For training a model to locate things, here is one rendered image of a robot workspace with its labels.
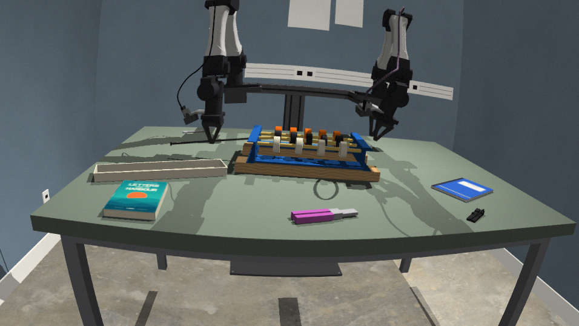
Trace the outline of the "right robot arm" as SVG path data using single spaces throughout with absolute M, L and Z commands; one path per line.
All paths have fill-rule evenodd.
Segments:
M 217 98 L 223 97 L 223 88 L 260 87 L 260 83 L 243 84 L 241 68 L 246 68 L 247 59 L 243 54 L 236 27 L 239 0 L 215 0 L 215 5 L 214 0 L 205 1 L 205 8 L 210 14 L 210 29 L 203 63 L 209 54 L 210 57 L 202 66 L 202 78 L 197 88 L 197 96 L 202 101 L 213 98 L 216 101 Z M 219 81 L 220 78 L 227 78 L 227 83 Z

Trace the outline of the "teal paperback book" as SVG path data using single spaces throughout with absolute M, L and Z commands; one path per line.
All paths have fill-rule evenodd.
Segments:
M 155 221 L 167 190 L 167 182 L 124 180 L 103 208 L 103 215 Z

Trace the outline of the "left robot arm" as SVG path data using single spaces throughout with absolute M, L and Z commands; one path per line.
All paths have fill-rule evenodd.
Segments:
M 372 92 L 368 93 L 370 95 L 367 95 L 382 99 L 385 94 L 397 107 L 404 107 L 409 102 L 407 85 L 412 80 L 413 71 L 410 69 L 410 60 L 406 51 L 406 31 L 411 21 L 412 14 L 403 13 L 399 16 L 395 10 L 391 9 L 384 12 L 382 26 L 385 27 L 385 40 L 382 52 L 372 69 L 373 85 L 397 69 L 398 54 L 400 54 L 399 69 L 375 86 Z

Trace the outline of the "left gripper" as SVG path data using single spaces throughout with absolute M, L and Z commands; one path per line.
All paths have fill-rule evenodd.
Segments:
M 370 108 L 372 111 L 372 116 L 369 117 L 369 135 L 374 136 L 373 140 L 378 141 L 383 135 L 387 134 L 389 131 L 394 129 L 394 124 L 399 123 L 394 116 L 397 106 L 391 102 L 391 99 L 384 95 L 379 107 L 372 104 L 371 102 L 365 102 L 364 111 Z M 375 130 L 373 131 L 373 121 L 376 120 Z M 386 127 L 381 134 L 377 135 L 381 127 Z

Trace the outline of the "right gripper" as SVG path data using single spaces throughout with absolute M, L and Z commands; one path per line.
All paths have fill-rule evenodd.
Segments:
M 193 114 L 202 114 L 200 119 L 202 120 L 202 126 L 210 144 L 215 143 L 218 133 L 220 132 L 220 128 L 223 125 L 222 123 L 224 123 L 224 118 L 222 115 L 224 115 L 225 112 L 222 111 L 222 102 L 223 97 L 219 97 L 216 101 L 214 99 L 205 101 L 204 110 L 197 110 L 194 113 L 191 113 L 189 108 L 182 110 L 184 115 L 186 115 L 186 113 L 188 113 L 189 116 Z M 217 127 L 213 139 L 211 138 L 209 127 Z

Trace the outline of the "light brown wooden block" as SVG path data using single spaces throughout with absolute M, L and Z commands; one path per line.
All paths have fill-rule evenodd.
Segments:
M 256 173 L 265 175 L 299 176 L 309 178 L 346 179 L 356 181 L 380 180 L 380 171 L 376 166 L 367 165 L 370 171 L 342 168 L 309 167 L 299 165 L 246 163 L 248 157 L 238 156 L 235 172 Z
M 249 155 L 253 142 L 245 142 L 243 145 L 242 155 Z M 273 148 L 271 147 L 259 147 L 258 155 L 268 155 L 268 156 L 284 156 L 284 157 L 294 157 L 294 158 L 311 158 L 311 159 L 327 159 L 336 161 L 353 161 L 357 162 L 352 153 L 347 153 L 345 158 L 340 158 L 337 152 L 325 152 L 324 156 L 318 156 L 317 151 L 313 150 L 302 150 L 301 155 L 295 154 L 295 149 L 280 148 L 279 153 L 273 153 Z

